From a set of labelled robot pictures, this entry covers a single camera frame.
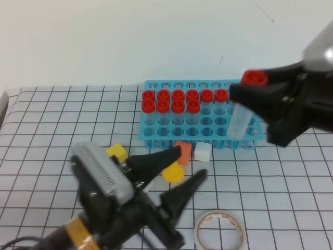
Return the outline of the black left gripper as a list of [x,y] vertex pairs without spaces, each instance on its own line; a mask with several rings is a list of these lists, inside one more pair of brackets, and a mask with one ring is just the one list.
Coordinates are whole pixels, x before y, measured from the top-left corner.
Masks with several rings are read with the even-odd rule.
[[184,245],[184,238],[175,226],[190,199],[205,182],[208,171],[201,169],[161,194],[160,205],[155,205],[143,192],[143,185],[148,185],[181,154],[181,147],[176,146],[153,154],[130,156],[123,162],[111,157],[132,182],[135,191],[133,198],[123,205],[115,197],[103,195],[78,159],[79,200],[83,207],[79,218],[98,247],[115,249],[133,235],[141,234],[144,227],[148,227],[166,249],[180,249]]

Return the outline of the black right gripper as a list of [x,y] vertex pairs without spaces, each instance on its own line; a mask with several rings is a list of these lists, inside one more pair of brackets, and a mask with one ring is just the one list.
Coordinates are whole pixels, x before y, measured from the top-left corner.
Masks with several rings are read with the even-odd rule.
[[265,85],[231,84],[232,100],[267,122],[267,141],[286,147],[309,128],[332,132],[332,71],[300,62],[261,70]]

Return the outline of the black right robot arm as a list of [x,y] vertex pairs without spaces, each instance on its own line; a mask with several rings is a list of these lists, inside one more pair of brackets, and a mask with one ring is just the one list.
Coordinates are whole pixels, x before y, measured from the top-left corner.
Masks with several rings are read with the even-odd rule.
[[236,102],[227,136],[240,140],[253,114],[267,123],[267,141],[286,147],[309,128],[332,131],[332,23],[305,48],[300,62],[244,72],[231,84]]

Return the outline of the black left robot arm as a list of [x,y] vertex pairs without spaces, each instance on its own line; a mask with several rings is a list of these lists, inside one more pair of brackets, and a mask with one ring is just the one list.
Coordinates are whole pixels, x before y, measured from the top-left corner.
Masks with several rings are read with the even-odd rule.
[[207,178],[196,172],[160,195],[160,205],[145,187],[182,153],[179,146],[124,160],[108,156],[92,142],[71,149],[71,168],[79,183],[83,211],[45,238],[33,237],[34,249],[118,249],[148,227],[167,249],[180,249],[183,236],[176,225],[187,203]]

